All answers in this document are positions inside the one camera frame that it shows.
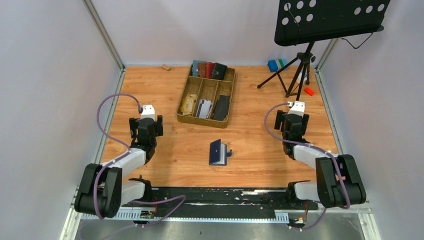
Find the dark blue card holder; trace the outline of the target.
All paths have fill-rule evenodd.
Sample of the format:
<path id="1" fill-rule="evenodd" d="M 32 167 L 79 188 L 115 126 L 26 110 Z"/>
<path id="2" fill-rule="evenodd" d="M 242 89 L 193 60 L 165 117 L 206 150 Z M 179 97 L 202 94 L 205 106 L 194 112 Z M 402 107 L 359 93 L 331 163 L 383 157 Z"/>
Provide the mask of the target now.
<path id="1" fill-rule="evenodd" d="M 209 148 L 209 165 L 210 166 L 226 166 L 228 158 L 233 155 L 233 151 L 222 143 L 221 139 L 210 143 Z"/>

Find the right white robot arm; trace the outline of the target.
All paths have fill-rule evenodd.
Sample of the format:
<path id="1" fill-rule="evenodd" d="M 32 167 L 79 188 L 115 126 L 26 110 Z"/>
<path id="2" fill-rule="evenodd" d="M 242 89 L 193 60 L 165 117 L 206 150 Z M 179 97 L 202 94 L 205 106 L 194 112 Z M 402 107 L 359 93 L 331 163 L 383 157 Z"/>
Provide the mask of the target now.
<path id="1" fill-rule="evenodd" d="M 288 184 L 293 201 L 314 201 L 326 208 L 346 208 L 366 202 L 367 194 L 355 159 L 350 154 L 332 154 L 304 139 L 309 115 L 277 111 L 274 129 L 281 131 L 286 155 L 316 171 L 316 181 Z"/>

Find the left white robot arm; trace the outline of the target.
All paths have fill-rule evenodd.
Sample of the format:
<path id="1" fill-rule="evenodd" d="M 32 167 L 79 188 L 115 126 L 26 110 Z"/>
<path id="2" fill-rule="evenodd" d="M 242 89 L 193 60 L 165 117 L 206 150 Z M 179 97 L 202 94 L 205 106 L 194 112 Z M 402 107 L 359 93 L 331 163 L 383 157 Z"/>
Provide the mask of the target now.
<path id="1" fill-rule="evenodd" d="M 153 198 L 149 180 L 123 178 L 147 164 L 155 154 L 156 138 L 163 135 L 163 117 L 130 118 L 130 150 L 103 164 L 88 164 L 76 194 L 74 209 L 79 213 L 113 218 L 122 205 Z"/>

